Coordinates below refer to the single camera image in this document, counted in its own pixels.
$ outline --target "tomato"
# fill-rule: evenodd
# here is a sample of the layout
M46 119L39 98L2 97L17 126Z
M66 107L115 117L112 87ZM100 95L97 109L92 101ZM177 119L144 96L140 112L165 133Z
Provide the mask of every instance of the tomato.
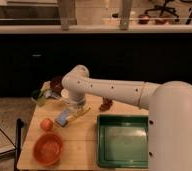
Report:
M45 118L41 121L40 127L44 131L51 131L53 128L53 121L50 118Z

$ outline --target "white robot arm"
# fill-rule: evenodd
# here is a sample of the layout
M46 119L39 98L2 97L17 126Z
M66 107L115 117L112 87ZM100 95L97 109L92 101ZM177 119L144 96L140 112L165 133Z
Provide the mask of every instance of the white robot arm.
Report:
M83 103L85 93L89 93L144 109L149 109L152 94L160 86L160 84L142 81L91 79L88 69L83 65L76 66L65 75L62 85L68 90L69 96L66 98L77 104Z
M89 93L149 109L149 170L192 170L192 85L91 79L82 65L62 85L74 104L83 105Z

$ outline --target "green plastic container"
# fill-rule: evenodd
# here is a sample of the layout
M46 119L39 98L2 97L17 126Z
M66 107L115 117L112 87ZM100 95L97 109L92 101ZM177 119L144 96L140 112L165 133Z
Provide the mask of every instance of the green plastic container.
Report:
M105 168L148 168L148 117L100 115L97 164Z

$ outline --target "orange bowl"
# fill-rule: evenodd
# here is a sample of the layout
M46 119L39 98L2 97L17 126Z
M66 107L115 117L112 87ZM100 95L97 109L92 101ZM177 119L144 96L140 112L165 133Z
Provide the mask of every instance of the orange bowl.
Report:
M47 132L36 141L33 156L41 165L49 166L59 160L62 147L61 137L53 132Z

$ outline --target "black cabinet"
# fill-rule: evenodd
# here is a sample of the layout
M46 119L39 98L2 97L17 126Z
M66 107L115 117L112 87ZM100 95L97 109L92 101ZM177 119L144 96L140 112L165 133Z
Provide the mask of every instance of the black cabinet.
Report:
M0 96L30 96L77 64L93 78L192 84L192 34L0 35Z

